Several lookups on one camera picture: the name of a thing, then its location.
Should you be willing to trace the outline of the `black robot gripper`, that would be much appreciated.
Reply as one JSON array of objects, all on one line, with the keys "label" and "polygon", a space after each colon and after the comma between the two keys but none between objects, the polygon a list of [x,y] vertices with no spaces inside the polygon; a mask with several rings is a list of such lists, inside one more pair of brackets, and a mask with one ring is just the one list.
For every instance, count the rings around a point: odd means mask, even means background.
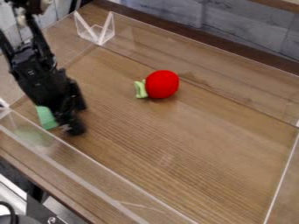
[{"label": "black robot gripper", "polygon": [[[64,68],[57,68],[53,53],[41,56],[29,46],[18,48],[10,60],[10,74],[32,102],[50,110],[61,130],[70,136],[84,134],[77,113],[86,109],[86,103],[77,82],[68,78]],[[73,99],[66,100],[69,89]]]}]

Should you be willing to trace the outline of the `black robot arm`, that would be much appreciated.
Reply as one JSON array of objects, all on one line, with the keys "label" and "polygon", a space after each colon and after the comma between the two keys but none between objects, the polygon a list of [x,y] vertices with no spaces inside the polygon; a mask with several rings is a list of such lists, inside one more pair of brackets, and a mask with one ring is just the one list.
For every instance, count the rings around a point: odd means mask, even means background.
[{"label": "black robot arm", "polygon": [[4,0],[12,5],[13,16],[21,16],[32,38],[13,47],[0,29],[0,50],[8,63],[8,72],[38,107],[45,107],[53,121],[70,136],[81,135],[86,129],[77,113],[86,109],[78,83],[57,68],[56,56],[48,45],[42,31],[33,18],[45,12],[49,5],[44,0]]}]

